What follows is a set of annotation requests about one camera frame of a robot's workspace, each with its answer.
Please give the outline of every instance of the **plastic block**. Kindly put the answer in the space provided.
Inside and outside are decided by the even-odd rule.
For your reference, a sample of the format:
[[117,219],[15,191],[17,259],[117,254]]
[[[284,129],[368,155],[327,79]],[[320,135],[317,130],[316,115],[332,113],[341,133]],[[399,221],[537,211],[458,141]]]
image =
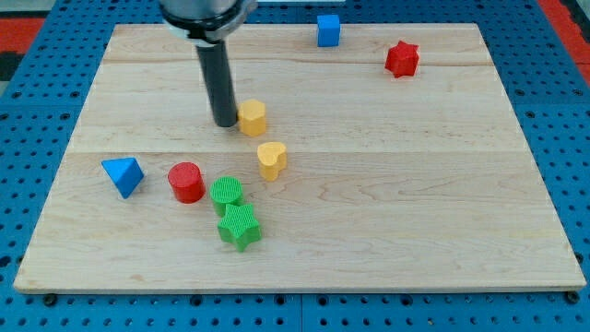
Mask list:
[[168,182],[176,199],[185,204],[198,201],[205,194],[201,170],[192,162],[181,162],[168,172]]
[[252,242],[262,239],[260,224],[254,217],[254,207],[227,205],[225,217],[218,224],[219,236],[227,243],[233,243],[239,252]]
[[228,204],[240,206],[243,203],[242,184],[240,180],[231,176],[218,178],[209,188],[209,195],[213,201],[213,208],[218,216],[225,216]]
[[144,178],[135,158],[104,160],[101,164],[123,198],[129,197]]
[[258,146],[260,176],[275,181],[278,173],[287,167],[287,147],[281,142],[268,142]]
[[257,100],[248,100],[238,108],[240,131],[247,136],[259,136],[266,132],[266,105]]
[[399,41],[396,46],[389,49],[385,68],[394,73],[395,78],[414,76],[418,60],[418,46]]
[[340,18],[338,15],[317,17],[317,46],[332,47],[340,43]]

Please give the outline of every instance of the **green star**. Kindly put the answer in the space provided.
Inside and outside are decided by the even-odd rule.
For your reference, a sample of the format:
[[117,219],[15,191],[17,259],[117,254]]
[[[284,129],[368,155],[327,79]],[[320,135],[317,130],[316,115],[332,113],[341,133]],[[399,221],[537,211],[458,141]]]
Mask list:
[[260,224],[254,218],[252,204],[241,207],[228,204],[225,216],[218,224],[218,231],[221,240],[233,243],[239,252],[242,252],[248,244],[262,238]]

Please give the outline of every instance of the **green block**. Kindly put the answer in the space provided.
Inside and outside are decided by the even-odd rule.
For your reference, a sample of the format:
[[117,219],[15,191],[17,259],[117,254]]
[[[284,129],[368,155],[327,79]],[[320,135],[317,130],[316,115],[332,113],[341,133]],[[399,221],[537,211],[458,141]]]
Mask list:
[[225,217],[218,224],[219,236],[227,243],[233,243],[239,252],[248,244],[262,239],[260,224],[254,218],[254,206],[247,204],[237,207],[227,205]]
[[209,195],[213,201],[213,208],[218,216],[225,216],[225,206],[243,204],[242,184],[240,180],[231,176],[218,178],[209,189]]

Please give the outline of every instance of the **yellow heart block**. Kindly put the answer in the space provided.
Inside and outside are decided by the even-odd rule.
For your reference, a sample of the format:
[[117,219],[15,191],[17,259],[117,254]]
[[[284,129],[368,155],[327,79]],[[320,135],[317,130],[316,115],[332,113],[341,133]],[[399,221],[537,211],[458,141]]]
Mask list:
[[268,142],[258,146],[260,176],[275,181],[278,173],[287,167],[287,147],[281,142]]
[[259,136],[266,132],[266,105],[255,99],[238,106],[240,131],[247,136]]

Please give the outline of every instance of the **red star block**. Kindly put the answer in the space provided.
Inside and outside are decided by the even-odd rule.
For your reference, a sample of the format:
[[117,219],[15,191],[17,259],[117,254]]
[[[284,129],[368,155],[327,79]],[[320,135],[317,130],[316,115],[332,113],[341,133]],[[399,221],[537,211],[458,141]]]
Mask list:
[[418,46],[399,41],[390,48],[385,61],[385,69],[394,73],[394,77],[414,76],[418,67]]

